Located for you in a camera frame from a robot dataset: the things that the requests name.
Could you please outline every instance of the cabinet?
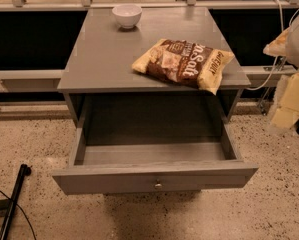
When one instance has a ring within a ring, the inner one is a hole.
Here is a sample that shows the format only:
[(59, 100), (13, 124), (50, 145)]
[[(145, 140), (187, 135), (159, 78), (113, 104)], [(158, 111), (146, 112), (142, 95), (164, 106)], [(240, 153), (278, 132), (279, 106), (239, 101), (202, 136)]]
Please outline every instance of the cabinet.
[(250, 84), (238, 61), (217, 96), (133, 72), (160, 38), (230, 50), (204, 7), (143, 8), (132, 30), (110, 9), (88, 11), (58, 86), (77, 126), (68, 168), (53, 172), (66, 194), (243, 187), (257, 170), (228, 127)]

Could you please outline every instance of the white bowl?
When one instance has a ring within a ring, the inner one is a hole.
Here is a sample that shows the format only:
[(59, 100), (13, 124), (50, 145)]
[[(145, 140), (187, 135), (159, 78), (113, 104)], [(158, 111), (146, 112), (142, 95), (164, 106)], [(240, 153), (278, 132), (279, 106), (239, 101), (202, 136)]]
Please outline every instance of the white bowl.
[(123, 28), (133, 28), (140, 20), (142, 9), (135, 4), (117, 5), (112, 9), (118, 24)]

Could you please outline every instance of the speckled floor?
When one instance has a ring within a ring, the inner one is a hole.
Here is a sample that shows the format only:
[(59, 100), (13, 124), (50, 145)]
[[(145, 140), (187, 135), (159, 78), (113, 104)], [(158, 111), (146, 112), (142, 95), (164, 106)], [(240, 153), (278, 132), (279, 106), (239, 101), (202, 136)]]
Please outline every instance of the speckled floor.
[[(19, 204), (37, 239), (299, 239), (299, 136), (269, 134), (255, 107), (239, 106), (230, 123), (244, 159), (259, 165), (243, 189), (82, 196), (51, 178), (74, 138), (65, 107), (23, 109), (0, 116), (0, 189), (10, 195), (20, 164), (32, 167)], [(9, 239), (33, 239), (19, 209)]]

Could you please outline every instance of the drawer knob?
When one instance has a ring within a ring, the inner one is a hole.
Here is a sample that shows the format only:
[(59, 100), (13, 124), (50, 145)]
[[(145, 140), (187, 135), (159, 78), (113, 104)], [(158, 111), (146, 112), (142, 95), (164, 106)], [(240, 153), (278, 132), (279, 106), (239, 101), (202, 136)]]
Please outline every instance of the drawer knob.
[(156, 181), (155, 189), (162, 189), (162, 184), (161, 184), (160, 180)]

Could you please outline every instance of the black cable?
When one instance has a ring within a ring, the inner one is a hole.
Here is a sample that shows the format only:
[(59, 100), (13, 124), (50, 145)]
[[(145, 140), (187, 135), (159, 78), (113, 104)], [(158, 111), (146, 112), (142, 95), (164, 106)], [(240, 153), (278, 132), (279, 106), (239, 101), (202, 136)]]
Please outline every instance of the black cable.
[[(0, 190), (0, 193), (1, 193), (4, 197), (6, 197), (8, 200), (10, 200), (10, 201), (13, 202), (13, 200), (12, 200), (10, 197), (8, 197), (8, 196), (7, 196), (4, 192), (2, 192), (1, 190)], [(34, 238), (35, 240), (37, 240), (36, 235), (35, 235), (35, 231), (33, 230), (33, 227), (32, 227), (32, 225), (31, 225), (31, 223), (30, 223), (30, 221), (29, 221), (29, 218), (28, 218), (27, 214), (25, 213), (25, 211), (22, 209), (22, 207), (21, 207), (19, 204), (17, 204), (17, 206), (18, 206), (18, 208), (20, 209), (20, 211), (23, 213), (23, 215), (25, 216), (25, 218), (26, 218), (26, 220), (27, 220), (27, 222), (28, 222), (28, 224), (29, 224), (29, 226), (30, 226), (30, 229), (31, 229), (33, 238)]]

